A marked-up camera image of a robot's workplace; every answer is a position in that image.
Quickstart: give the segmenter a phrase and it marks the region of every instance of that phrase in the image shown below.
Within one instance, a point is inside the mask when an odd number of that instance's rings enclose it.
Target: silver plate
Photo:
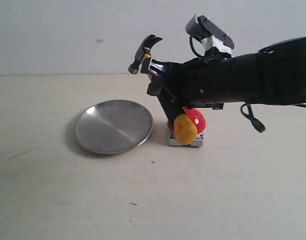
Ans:
[[[78,118],[75,137],[91,152],[119,154],[142,144],[153,125],[144,106],[130,100],[109,100],[90,107]]]

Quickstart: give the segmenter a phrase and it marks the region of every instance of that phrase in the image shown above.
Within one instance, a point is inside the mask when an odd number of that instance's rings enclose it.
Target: white table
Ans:
[[[204,109],[206,146],[168,147],[143,75],[0,77],[0,240],[306,240],[306,109]],[[127,99],[155,120],[141,146],[82,150],[76,117]]]

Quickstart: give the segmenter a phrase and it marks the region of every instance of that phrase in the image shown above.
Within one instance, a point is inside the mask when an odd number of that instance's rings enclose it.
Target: white wall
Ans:
[[[182,62],[195,13],[228,32],[235,55],[306,36],[306,0],[0,0],[0,76],[126,73],[148,34],[164,38],[156,58]]]

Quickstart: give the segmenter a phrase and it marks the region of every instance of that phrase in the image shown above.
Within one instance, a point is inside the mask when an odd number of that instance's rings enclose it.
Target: red ball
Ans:
[[[197,127],[197,134],[200,134],[202,131],[205,130],[206,120],[205,120],[203,114],[199,110],[197,110],[196,108],[194,108],[194,109],[193,108],[192,109],[184,108],[184,111],[186,112],[188,117],[191,119],[191,121]],[[169,121],[167,122],[167,126],[172,132],[174,132],[173,127],[172,127],[172,125]]]

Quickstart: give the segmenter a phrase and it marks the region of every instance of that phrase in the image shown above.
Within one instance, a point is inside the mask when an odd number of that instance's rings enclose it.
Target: metal plate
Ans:
[[[119,154],[142,144],[153,130],[153,117],[142,105],[109,100],[86,110],[75,124],[77,142],[97,154]]]

